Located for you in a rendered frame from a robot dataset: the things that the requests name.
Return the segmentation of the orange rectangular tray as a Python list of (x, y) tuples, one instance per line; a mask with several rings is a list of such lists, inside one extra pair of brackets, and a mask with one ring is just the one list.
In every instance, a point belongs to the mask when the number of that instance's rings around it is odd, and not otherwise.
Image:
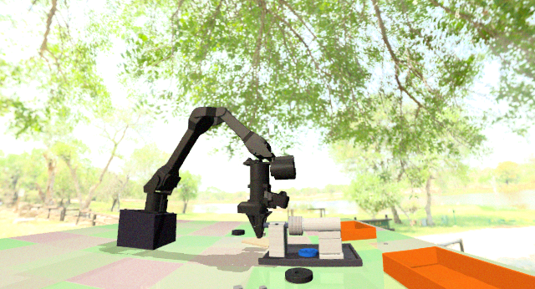
[(356, 221), (340, 222), (342, 241), (377, 238), (376, 228)]
[(409, 289), (535, 289), (535, 276), (437, 246), (382, 257), (383, 271)]

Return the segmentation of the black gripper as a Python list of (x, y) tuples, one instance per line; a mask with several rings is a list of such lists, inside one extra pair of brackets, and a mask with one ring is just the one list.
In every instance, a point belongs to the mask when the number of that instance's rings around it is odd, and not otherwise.
[(268, 188), (268, 192), (270, 192), (272, 185), (267, 180), (249, 180), (247, 188), (249, 188), (249, 200), (241, 201), (237, 206), (237, 213), (246, 214), (257, 238), (261, 239), (265, 229), (263, 228), (263, 222), (267, 222), (268, 216), (273, 213), (268, 209), (277, 209), (276, 205), (266, 206), (263, 203), (264, 191)]

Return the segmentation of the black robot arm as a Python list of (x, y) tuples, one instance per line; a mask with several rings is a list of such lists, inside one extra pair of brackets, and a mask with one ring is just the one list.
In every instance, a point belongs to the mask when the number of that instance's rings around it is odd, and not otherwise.
[[(167, 213), (168, 200), (172, 191), (177, 188), (181, 181), (179, 170), (191, 152), (193, 145), (200, 135), (207, 132), (211, 126), (225, 122), (242, 140), (248, 151), (259, 160), (247, 158), (242, 164), (250, 166), (249, 180), (270, 181), (270, 174), (275, 180), (296, 180), (297, 169), (294, 156), (275, 156), (272, 153), (271, 145), (259, 134), (246, 128), (236, 119), (227, 108), (224, 107), (197, 107), (191, 112), (188, 119), (188, 127), (171, 154), (165, 165), (162, 165), (151, 177), (148, 183), (143, 186), (144, 193), (147, 193), (145, 209), (151, 213)], [(263, 162), (262, 160), (269, 162)], [(269, 169), (270, 165), (270, 169)], [(159, 190), (160, 192), (155, 192)], [(274, 193), (264, 191), (263, 203), (266, 206), (276, 205), (282, 209), (288, 208), (289, 196), (286, 191)]]

